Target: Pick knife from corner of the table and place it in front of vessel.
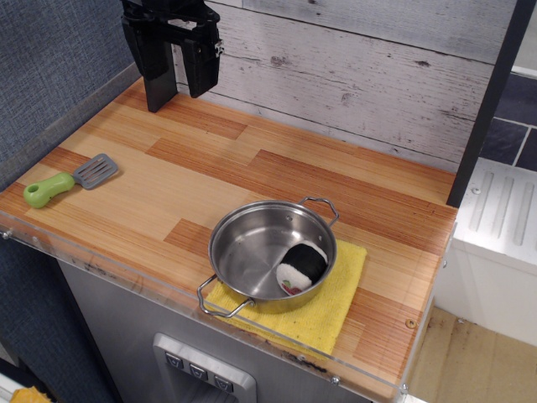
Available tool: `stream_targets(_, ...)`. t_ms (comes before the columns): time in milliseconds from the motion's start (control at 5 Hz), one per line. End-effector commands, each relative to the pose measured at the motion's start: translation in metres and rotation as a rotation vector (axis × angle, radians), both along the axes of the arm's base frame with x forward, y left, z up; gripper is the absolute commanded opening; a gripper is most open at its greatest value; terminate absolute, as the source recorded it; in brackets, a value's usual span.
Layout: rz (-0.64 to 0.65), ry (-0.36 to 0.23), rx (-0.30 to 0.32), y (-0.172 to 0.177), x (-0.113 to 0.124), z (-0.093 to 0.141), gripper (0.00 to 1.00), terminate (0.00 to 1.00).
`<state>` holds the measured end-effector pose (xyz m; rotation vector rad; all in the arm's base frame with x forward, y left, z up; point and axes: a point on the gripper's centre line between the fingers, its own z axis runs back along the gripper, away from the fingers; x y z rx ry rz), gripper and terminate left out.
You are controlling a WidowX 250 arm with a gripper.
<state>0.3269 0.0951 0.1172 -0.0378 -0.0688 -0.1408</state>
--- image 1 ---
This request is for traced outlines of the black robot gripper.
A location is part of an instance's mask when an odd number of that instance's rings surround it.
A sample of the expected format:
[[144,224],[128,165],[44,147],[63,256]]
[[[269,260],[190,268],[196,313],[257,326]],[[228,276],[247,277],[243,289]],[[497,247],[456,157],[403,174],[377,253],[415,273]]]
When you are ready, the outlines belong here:
[[217,85],[222,42],[219,14],[204,1],[122,1],[123,32],[140,74],[147,80],[169,70],[170,42],[181,45],[190,96]]

